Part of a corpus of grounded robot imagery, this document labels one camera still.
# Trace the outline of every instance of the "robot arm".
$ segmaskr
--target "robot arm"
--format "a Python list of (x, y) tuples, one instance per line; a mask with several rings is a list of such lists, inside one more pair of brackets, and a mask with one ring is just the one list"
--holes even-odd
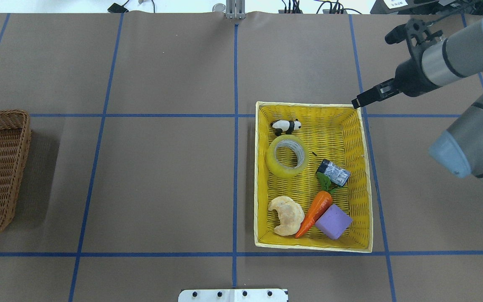
[[(411, 58), (398, 65), (395, 78), (359, 94), (355, 108), (403, 92), (416, 97), (462, 78), (483, 72), (483, 20), (441, 41), (423, 21), (411, 19), (385, 40), (406, 40)], [(430, 147), (430, 155), (458, 177), (473, 174), (483, 181), (483, 95)]]

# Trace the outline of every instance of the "yellow basket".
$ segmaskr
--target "yellow basket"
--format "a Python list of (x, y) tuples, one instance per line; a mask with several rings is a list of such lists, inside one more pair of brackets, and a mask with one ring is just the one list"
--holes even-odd
[[(309, 164), (305, 170), (290, 179), (278, 178), (266, 166), (267, 148), (276, 138), (270, 123), (280, 119), (299, 119), (302, 127), (294, 130), (293, 135), (301, 139), (309, 151)], [(297, 162), (290, 149), (279, 148), (277, 155), (283, 163)], [(361, 114), (351, 105), (257, 102), (254, 161), (256, 246), (372, 252), (374, 228), (367, 156)], [(333, 204), (353, 218), (353, 222), (337, 240), (328, 238), (316, 227), (299, 239), (277, 235), (273, 228), (279, 225), (278, 216), (276, 211), (268, 211), (268, 203), (275, 197), (286, 195), (301, 204), (306, 213), (320, 191), (315, 173), (323, 159), (351, 172), (347, 184), (333, 193)]]

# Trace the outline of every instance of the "purple block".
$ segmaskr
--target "purple block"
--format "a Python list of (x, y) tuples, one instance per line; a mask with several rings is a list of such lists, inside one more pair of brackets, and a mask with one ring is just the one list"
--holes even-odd
[(353, 219), (343, 212), (337, 205), (331, 205), (314, 224), (330, 239), (339, 239)]

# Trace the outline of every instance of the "table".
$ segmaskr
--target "table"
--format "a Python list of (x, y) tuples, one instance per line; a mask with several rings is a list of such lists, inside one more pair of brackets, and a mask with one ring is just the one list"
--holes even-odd
[[(447, 36), (473, 16), (434, 27)], [(31, 113), (0, 301), (176, 301), (280, 287), (290, 301), (483, 301), (483, 184), (428, 147), (472, 76), (364, 116), (374, 252), (253, 243), (256, 101), (347, 104), (408, 58), (407, 16), (0, 15), (0, 109)]]

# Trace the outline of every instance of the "orange carrot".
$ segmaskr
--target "orange carrot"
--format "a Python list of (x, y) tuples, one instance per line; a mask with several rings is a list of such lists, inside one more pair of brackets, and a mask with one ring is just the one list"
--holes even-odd
[(322, 190), (316, 194), (312, 204), (309, 208), (309, 211), (305, 215), (305, 219), (301, 222), (301, 227), (299, 231), (297, 231), (295, 238), (299, 238), (305, 235), (306, 232), (316, 223), (318, 219), (327, 211), (327, 209), (333, 204), (333, 197), (331, 197), (331, 193), (333, 193), (337, 187), (333, 190), (330, 190), (331, 181), (328, 176), (317, 172), (318, 181), (320, 181), (320, 185), (322, 186)]

